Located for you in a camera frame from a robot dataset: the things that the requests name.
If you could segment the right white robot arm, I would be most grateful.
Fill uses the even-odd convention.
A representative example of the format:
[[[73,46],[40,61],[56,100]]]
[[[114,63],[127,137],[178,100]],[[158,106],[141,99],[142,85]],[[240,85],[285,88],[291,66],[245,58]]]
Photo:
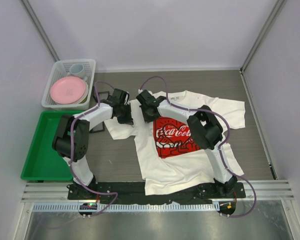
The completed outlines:
[[[136,99],[140,103],[143,119],[146,123],[159,117],[167,117],[186,124],[194,143],[203,149],[209,159],[214,174],[214,191],[223,198],[234,192],[238,181],[231,170],[223,145],[228,140],[223,137],[221,119],[229,129],[229,124],[220,114],[213,112],[207,105],[190,108],[170,102],[168,96],[154,97],[147,90],[140,90]]]

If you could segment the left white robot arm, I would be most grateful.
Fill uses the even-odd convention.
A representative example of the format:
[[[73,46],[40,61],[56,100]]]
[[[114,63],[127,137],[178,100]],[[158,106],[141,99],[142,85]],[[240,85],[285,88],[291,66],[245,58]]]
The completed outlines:
[[[69,190],[87,200],[97,193],[96,177],[86,157],[91,130],[113,118],[120,124],[133,125],[129,98],[128,92],[115,88],[111,95],[100,100],[95,107],[75,115],[63,114],[59,120],[52,149],[63,158],[73,175],[73,184]]]

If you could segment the white printed t-shirt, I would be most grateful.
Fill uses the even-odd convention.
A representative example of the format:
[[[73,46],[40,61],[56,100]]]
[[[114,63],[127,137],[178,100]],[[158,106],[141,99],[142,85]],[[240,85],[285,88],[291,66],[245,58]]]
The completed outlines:
[[[169,93],[169,100],[189,108],[207,105],[222,115],[231,129],[245,128],[245,102],[210,97],[191,91]],[[145,195],[172,194],[199,184],[213,183],[214,171],[209,158],[193,139],[189,127],[180,121],[160,117],[145,123],[138,100],[131,100],[134,126],[119,124],[117,119],[104,121],[114,140],[134,137],[141,177],[145,180]],[[228,164],[235,174],[242,176],[231,145],[223,145]]]

